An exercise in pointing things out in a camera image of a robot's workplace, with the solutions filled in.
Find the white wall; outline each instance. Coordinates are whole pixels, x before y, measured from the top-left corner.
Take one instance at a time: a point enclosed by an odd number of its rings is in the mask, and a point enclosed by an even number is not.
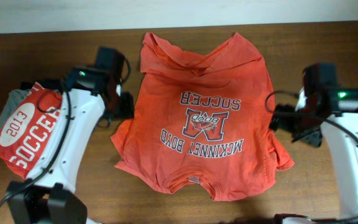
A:
[[[0,33],[358,20],[358,0],[0,0]]]

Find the orange t-shirt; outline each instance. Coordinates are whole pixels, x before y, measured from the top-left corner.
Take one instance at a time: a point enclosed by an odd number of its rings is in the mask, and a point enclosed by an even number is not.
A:
[[[293,165],[269,129],[264,101],[273,87],[248,40],[236,33],[208,55],[152,33],[143,45],[135,118],[111,136],[117,168],[159,192],[197,182],[214,200],[230,201],[262,193],[277,169]]]

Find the green indicator light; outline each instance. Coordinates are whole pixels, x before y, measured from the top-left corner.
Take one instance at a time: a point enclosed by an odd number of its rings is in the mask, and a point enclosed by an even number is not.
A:
[[[344,98],[346,95],[347,95],[347,93],[345,93],[345,92],[343,92],[343,91],[338,93],[338,96],[339,96],[340,98]]]

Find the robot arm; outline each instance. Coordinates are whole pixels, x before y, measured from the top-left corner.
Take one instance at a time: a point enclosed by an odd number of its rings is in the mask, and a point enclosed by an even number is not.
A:
[[[86,206],[74,195],[76,176],[98,121],[101,118],[132,118],[134,115],[133,97],[121,92],[124,61],[118,51],[101,47],[94,67],[76,67],[70,72],[62,106],[50,112],[58,119],[39,161],[24,183],[11,182],[7,188],[7,194],[11,194],[36,179],[53,160],[63,138],[48,172],[8,200],[15,223],[96,223],[87,218]],[[65,132],[68,119],[70,122]]]
[[[339,189],[339,218],[358,217],[358,143],[352,138],[352,135],[358,138],[358,90],[341,88],[337,84],[335,67],[330,64],[316,64],[306,68],[303,84],[296,108],[278,105],[270,127],[289,131],[293,135],[293,142],[301,140],[314,147],[321,145],[324,136],[328,142]],[[291,113],[312,116],[289,116]],[[313,116],[333,121],[350,134],[328,121],[314,119]],[[314,223],[298,217],[283,218],[281,222]]]

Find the t-shirt sleeve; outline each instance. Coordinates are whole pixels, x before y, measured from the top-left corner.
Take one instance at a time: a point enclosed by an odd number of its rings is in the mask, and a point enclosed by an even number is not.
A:
[[[274,132],[269,130],[268,140],[270,142],[270,157],[275,157],[277,162],[277,170],[287,170],[295,163],[292,161],[291,156],[285,150],[284,146],[278,141]]]
[[[132,124],[132,119],[125,120],[118,127],[117,132],[110,137],[110,140],[114,144],[114,147],[117,149],[117,152],[121,157],[124,156],[124,145],[131,124]]]

